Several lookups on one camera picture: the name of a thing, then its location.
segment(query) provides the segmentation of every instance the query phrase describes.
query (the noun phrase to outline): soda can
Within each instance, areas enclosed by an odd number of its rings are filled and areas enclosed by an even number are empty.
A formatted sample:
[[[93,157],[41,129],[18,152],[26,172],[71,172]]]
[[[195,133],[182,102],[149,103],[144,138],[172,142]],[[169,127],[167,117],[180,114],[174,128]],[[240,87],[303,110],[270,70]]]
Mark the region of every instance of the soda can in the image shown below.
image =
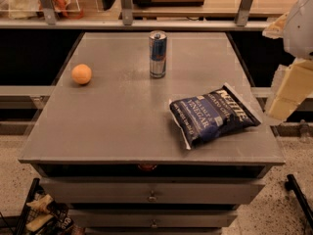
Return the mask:
[[[150,45],[150,75],[164,77],[166,72],[167,36],[164,31],[152,31],[149,36]]]

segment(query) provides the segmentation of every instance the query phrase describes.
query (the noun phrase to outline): drawer knob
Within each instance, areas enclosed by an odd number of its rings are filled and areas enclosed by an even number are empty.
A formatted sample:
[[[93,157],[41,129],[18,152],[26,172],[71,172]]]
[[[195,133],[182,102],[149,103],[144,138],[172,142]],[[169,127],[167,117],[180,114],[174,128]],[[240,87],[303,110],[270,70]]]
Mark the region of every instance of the drawer knob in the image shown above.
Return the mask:
[[[153,229],[157,229],[157,222],[155,220],[153,220],[153,223],[150,226]]]
[[[148,197],[148,201],[151,202],[151,203],[157,201],[157,197],[155,196],[155,192],[154,192],[154,191],[151,191],[151,194],[150,194],[150,196]]]

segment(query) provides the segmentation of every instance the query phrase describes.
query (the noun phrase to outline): desk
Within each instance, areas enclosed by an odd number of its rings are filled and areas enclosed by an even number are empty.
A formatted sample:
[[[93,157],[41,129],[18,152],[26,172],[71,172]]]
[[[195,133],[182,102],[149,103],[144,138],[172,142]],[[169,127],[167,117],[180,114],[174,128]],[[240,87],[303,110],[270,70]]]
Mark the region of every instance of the desk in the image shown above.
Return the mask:
[[[250,16],[254,18],[278,17],[288,12],[297,0],[253,0]],[[134,6],[135,17],[234,17],[241,0],[205,0],[194,7],[147,7]]]
[[[80,63],[93,69],[86,86],[70,78]],[[168,33],[161,79],[150,78],[147,33],[86,33],[19,160],[43,175],[57,202],[70,204],[80,226],[220,234],[213,227],[230,225],[236,208],[263,188],[266,172],[285,162],[266,124],[185,149],[168,100],[226,81],[262,115],[224,33]],[[138,164],[157,167],[144,172]]]

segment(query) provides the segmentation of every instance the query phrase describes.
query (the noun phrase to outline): floor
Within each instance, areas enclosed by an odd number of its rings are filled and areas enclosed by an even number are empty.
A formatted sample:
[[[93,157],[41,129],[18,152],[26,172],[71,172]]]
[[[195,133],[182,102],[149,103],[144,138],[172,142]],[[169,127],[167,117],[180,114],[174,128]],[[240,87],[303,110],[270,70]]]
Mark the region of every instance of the floor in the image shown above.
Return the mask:
[[[0,135],[0,212],[4,216],[21,213],[36,171],[17,161],[24,135]],[[313,140],[278,137],[286,156],[284,166],[274,167],[264,178],[265,188],[248,206],[239,208],[239,216],[223,235],[302,235],[313,234],[305,225],[304,214],[293,191],[285,190],[286,176],[294,174],[309,203],[313,199]]]

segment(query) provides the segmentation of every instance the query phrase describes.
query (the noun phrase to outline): wrapper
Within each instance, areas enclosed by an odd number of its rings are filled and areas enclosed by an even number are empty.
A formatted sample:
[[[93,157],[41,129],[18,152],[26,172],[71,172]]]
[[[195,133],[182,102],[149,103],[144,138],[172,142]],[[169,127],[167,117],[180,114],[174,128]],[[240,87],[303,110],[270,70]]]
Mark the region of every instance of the wrapper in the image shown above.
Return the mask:
[[[262,122],[227,83],[210,93],[170,102],[169,108],[182,130],[188,150],[225,133]]]

